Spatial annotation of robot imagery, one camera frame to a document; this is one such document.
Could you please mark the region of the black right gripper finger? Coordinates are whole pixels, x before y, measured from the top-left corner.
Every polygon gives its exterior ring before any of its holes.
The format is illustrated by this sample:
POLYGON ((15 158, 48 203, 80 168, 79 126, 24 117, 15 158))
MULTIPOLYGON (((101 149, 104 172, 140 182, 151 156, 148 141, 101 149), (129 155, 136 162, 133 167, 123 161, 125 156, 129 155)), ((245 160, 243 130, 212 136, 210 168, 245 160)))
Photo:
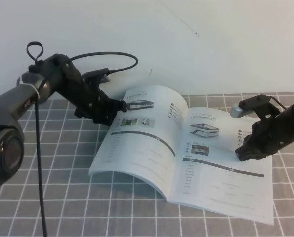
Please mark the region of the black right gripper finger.
POLYGON ((239 161, 247 161, 250 159, 254 159, 254 153, 249 145, 243 144, 239 148, 235 150, 235 154, 239 161))

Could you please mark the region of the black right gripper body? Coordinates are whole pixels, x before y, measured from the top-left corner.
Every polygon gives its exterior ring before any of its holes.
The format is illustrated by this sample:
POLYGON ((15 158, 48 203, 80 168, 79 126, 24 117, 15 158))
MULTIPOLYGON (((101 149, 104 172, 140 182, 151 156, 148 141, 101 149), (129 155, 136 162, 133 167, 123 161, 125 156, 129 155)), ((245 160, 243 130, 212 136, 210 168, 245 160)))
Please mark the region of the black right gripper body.
POLYGON ((254 159, 264 159, 287 146, 289 143, 286 137, 283 133, 283 123, 271 117, 267 121, 255 124, 250 137, 244 144, 250 146, 254 159))

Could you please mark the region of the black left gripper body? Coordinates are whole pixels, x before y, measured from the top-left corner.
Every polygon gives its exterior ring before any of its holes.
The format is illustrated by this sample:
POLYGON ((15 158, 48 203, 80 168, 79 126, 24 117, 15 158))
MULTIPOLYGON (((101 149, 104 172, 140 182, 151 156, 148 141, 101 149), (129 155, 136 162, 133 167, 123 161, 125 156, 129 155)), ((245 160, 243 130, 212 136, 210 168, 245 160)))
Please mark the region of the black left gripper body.
POLYGON ((112 112, 111 98, 99 88, 100 84, 84 82, 72 62, 64 62, 61 72, 63 82, 58 93, 76 107, 75 116, 110 126, 117 113, 112 112))

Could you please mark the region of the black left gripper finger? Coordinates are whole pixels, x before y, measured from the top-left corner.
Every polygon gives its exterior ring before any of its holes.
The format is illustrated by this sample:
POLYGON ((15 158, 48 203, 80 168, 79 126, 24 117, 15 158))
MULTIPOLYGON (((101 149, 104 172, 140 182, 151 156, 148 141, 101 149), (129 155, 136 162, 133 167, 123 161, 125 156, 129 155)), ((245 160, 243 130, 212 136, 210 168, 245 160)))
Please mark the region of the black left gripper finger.
POLYGON ((118 111, 125 113, 128 110, 128 105, 124 100, 111 99, 111 106, 111 110, 113 113, 117 113, 118 111))

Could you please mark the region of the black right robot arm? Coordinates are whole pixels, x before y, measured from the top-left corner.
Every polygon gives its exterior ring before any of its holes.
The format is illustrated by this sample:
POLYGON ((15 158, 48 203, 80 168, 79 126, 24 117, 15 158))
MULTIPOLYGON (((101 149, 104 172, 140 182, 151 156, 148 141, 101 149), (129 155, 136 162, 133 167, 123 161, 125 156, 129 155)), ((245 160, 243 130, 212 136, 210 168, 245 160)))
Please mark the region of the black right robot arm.
POLYGON ((253 112, 260 121, 235 150, 239 161, 261 160, 294 142, 294 103, 286 108, 276 98, 261 94, 233 105, 230 114, 238 119, 253 112))

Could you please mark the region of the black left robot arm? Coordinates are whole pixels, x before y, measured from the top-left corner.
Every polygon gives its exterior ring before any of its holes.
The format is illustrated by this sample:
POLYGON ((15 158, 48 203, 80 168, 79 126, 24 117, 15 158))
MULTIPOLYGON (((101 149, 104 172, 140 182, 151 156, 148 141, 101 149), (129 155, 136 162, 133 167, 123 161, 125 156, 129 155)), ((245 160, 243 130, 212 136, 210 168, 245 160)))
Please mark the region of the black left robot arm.
POLYGON ((0 186, 22 164, 25 138, 18 121, 35 103, 42 104, 57 92, 76 107, 76 117, 106 126, 118 111, 127 111, 125 101, 109 98, 99 88, 111 73, 104 68, 81 74, 68 56, 54 54, 30 65, 22 82, 0 95, 0 186))

